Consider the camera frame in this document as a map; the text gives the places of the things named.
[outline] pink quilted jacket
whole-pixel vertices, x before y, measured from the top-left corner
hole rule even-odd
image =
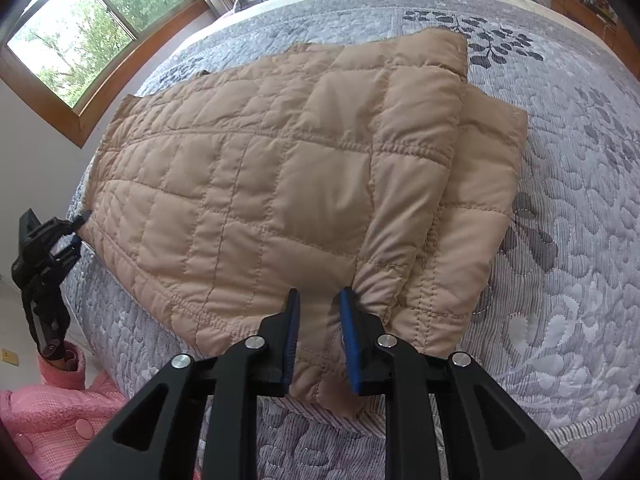
[[[42,480],[57,480],[64,469],[126,403],[106,372],[84,387],[86,362],[75,345],[66,349],[78,359],[65,372],[38,355],[43,384],[0,392],[0,418],[14,442]]]

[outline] jacket sleeve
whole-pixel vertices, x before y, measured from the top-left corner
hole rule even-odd
[[[84,353],[73,343],[65,341],[65,359],[73,363],[78,362],[78,367],[73,372],[60,370],[46,361],[40,354],[36,354],[38,360],[38,370],[42,377],[42,383],[48,386],[56,386],[67,390],[84,390],[84,374],[86,371],[86,361]]]

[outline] window frame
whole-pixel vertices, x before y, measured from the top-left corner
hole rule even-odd
[[[20,17],[8,41],[49,0],[38,0]],[[110,0],[101,2],[132,37],[70,107],[29,70],[5,43],[0,50],[0,79],[47,123],[82,148],[100,118],[127,82],[186,25],[209,9],[204,0],[183,0],[143,31],[136,31]]]

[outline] quilted bedspread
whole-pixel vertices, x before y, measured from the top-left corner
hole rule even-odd
[[[529,133],[511,224],[460,346],[591,479],[640,414],[640,86],[586,31],[522,7],[515,0],[274,0],[175,54],[139,94],[301,41],[362,43],[443,26],[465,34],[469,82],[525,109]],[[71,212],[81,195],[82,184]],[[172,354],[194,352],[89,249],[65,286],[85,335],[127,395]],[[291,399],[261,399],[258,477],[382,479],[383,417],[376,399],[356,421]]]

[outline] tree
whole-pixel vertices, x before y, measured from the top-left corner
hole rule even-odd
[[[110,1],[136,31],[141,32],[181,0]],[[36,75],[65,103],[74,106],[131,38],[97,0],[78,1],[58,21],[58,32],[45,34],[35,24],[23,27],[19,34],[22,40],[39,41],[55,53],[64,68],[44,67]],[[60,30],[74,29],[74,41],[68,44]]]

